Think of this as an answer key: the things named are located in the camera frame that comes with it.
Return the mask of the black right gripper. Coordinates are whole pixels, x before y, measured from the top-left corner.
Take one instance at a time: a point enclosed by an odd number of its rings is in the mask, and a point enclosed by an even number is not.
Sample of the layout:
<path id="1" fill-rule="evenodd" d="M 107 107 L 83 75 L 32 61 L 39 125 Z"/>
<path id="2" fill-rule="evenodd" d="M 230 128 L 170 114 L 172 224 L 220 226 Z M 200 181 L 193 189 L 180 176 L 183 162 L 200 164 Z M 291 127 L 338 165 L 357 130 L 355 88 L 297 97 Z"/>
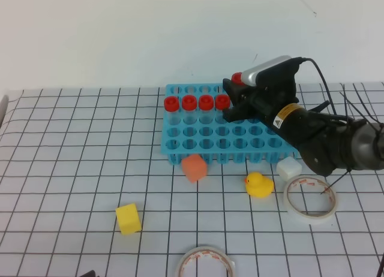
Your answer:
<path id="1" fill-rule="evenodd" d="M 301 61 L 286 61 L 259 73 L 256 86 L 240 85 L 223 79 L 223 89 L 233 105 L 223 110 L 227 122 L 258 117 L 266 126 L 298 150 L 306 165 L 327 177 L 337 168 L 345 168 L 340 151 L 345 117 L 322 110 L 333 105 L 327 100 L 307 110 L 296 98 L 295 74 Z M 250 104 L 240 103 L 249 98 Z"/>

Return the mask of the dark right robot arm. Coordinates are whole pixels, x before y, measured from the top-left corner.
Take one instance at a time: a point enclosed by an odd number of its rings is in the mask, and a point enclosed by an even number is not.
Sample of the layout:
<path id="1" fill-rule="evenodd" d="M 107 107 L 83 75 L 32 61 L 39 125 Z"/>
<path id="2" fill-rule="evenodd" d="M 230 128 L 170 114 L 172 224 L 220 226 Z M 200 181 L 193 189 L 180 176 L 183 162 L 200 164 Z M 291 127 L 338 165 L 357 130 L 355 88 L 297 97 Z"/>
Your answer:
<path id="1" fill-rule="evenodd" d="M 257 119 L 298 150 L 306 165 L 327 177 L 336 169 L 383 169 L 383 123 L 372 116 L 326 114 L 328 99 L 312 109 L 301 107 L 295 74 L 307 58 L 281 56 L 243 71 L 238 82 L 223 79 L 233 106 L 227 122 Z"/>

